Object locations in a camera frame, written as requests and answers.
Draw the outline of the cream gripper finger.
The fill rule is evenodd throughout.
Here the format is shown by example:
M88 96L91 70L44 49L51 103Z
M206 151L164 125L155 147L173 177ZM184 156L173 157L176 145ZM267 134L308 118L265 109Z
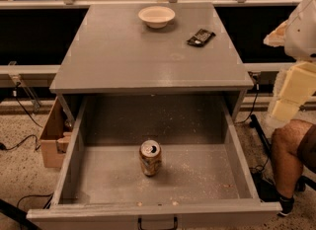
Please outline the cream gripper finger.
M268 107L268 122L289 122L298 112L299 107L281 100L272 101Z
M278 98L285 103L301 106L316 92L316 65L298 62L287 72Z

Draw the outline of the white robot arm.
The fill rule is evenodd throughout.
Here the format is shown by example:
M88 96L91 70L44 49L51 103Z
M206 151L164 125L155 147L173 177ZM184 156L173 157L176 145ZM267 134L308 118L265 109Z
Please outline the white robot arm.
M282 127L289 123L316 92L316 0L302 0L288 19L264 38L264 44L284 47L295 59L282 68L275 81L267 124Z

